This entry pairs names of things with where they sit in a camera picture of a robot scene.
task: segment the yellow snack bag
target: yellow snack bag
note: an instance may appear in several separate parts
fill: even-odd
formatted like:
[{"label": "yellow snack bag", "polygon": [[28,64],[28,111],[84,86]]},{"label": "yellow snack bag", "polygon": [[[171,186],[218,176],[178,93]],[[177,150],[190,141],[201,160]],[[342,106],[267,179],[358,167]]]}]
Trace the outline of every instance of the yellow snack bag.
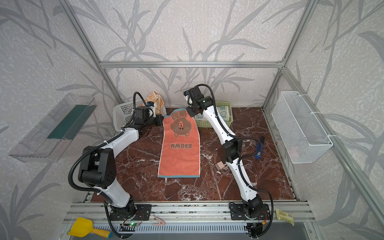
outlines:
[{"label": "yellow snack bag", "polygon": [[289,214],[288,212],[284,212],[283,210],[276,209],[276,215],[278,220],[286,220],[287,222],[291,223],[292,226],[295,225],[295,216],[293,214]]}]

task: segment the vent grille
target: vent grille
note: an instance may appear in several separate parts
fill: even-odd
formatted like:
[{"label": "vent grille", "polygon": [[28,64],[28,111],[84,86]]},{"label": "vent grille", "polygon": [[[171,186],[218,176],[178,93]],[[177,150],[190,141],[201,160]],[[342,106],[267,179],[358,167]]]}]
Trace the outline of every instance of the vent grille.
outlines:
[{"label": "vent grille", "polygon": [[[243,233],[243,223],[167,223],[163,226],[154,226],[152,223],[142,223],[136,227],[125,227],[113,224],[120,233]],[[110,231],[108,224],[94,224],[94,228]]]}]

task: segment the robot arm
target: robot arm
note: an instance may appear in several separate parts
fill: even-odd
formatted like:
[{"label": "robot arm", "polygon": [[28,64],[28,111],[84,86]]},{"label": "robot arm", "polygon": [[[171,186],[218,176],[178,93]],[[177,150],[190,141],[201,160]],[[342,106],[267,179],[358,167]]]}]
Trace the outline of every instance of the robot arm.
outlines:
[{"label": "robot arm", "polygon": [[[105,141],[106,145],[95,152],[88,154],[80,163],[78,179],[88,187],[99,189],[100,193],[109,197],[112,202],[111,208],[122,218],[129,218],[135,214],[133,198],[119,184],[116,179],[115,158],[131,143],[139,139],[139,134],[145,126],[160,126],[164,117],[156,115],[156,104],[147,102],[146,106],[140,106],[134,110],[133,122],[124,126],[119,137],[111,142]],[[85,155],[94,148],[84,148]]]},{"label": "robot arm", "polygon": [[242,139],[236,138],[235,134],[225,124],[222,117],[217,114],[217,110],[214,106],[214,98],[212,99],[210,96],[204,97],[198,86],[199,85],[184,92],[184,96],[189,105],[187,107],[187,112],[191,117],[201,113],[214,128],[222,145],[221,149],[219,149],[219,157],[223,162],[227,162],[227,165],[235,177],[236,183],[240,189],[245,215],[249,219],[254,219],[262,209],[263,202],[249,180],[242,159],[239,159]]}]

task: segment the black mounting plate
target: black mounting plate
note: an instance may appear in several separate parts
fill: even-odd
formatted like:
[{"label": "black mounting plate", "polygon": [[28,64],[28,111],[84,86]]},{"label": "black mounting plate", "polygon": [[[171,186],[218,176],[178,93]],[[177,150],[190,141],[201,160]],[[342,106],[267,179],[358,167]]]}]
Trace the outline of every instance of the black mounting plate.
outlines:
[{"label": "black mounting plate", "polygon": [[[132,219],[129,219],[130,221],[148,221],[149,216],[151,214],[151,204],[135,204],[138,212]],[[124,221],[124,219],[117,217],[116,213],[111,213],[109,215],[111,221]]]},{"label": "black mounting plate", "polygon": [[[243,204],[230,204],[229,210],[231,211],[232,220],[249,220],[249,218],[245,216]],[[269,212],[268,204],[263,204],[258,217],[256,217],[255,220],[265,220],[265,214],[263,212],[266,212],[267,220],[271,219],[271,213]]]}]

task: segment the red wire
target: red wire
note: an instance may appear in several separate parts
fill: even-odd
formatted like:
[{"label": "red wire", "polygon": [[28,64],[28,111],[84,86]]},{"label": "red wire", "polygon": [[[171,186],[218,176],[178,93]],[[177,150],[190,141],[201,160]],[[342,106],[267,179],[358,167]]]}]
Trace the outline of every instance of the red wire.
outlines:
[{"label": "red wire", "polygon": [[141,222],[138,224],[138,225],[140,225],[143,222],[143,220],[144,220],[144,213],[143,212],[136,212],[135,215],[138,214],[138,213],[141,213],[143,215],[143,218],[141,219]]},{"label": "red wire", "polygon": [[[263,212],[263,211],[261,211],[261,212]],[[265,220],[264,220],[264,222],[266,222],[266,212],[263,212],[263,213],[265,213]],[[259,216],[260,217],[260,216]]]}]

